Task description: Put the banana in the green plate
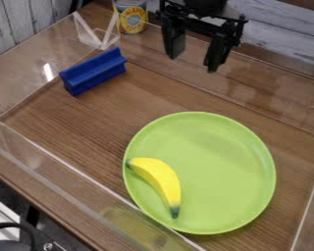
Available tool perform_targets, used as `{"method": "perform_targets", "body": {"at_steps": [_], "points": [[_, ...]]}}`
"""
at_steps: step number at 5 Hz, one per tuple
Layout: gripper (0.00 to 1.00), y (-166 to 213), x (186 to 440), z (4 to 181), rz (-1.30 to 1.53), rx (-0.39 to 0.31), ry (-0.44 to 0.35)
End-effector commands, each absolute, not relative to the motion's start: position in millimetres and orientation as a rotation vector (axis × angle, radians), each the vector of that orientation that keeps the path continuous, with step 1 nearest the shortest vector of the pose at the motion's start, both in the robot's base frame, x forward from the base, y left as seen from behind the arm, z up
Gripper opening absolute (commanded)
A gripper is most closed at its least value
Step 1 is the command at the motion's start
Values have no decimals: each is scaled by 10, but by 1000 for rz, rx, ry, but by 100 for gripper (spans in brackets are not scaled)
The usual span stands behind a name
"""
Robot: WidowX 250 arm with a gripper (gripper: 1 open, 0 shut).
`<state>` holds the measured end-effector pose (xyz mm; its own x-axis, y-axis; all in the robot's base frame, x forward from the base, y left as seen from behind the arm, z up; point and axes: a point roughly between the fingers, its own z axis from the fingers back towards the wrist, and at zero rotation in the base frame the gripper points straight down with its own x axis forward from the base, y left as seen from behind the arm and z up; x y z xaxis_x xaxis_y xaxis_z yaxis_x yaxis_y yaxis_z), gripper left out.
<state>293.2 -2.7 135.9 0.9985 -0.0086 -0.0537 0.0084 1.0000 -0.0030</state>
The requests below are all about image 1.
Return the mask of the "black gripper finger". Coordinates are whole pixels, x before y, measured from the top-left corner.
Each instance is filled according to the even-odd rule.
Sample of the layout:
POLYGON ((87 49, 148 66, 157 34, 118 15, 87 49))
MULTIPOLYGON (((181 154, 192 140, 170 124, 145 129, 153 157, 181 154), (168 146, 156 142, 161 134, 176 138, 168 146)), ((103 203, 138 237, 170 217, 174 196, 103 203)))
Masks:
POLYGON ((211 40, 203 62, 208 73, 213 73, 224 63, 231 47, 232 41, 228 36, 224 33, 216 33, 211 40))
POLYGON ((173 60, 185 48, 185 29, 180 21, 166 15, 160 15, 160 29, 164 52, 173 60))

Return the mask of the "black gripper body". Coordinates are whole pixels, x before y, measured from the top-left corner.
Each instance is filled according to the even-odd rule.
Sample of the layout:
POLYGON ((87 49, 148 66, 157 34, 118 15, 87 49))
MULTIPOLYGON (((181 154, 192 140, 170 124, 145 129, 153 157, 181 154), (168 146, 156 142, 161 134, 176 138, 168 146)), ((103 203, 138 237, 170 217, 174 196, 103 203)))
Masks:
POLYGON ((227 0, 158 0, 157 18, 165 32, 240 35, 248 22, 227 0))

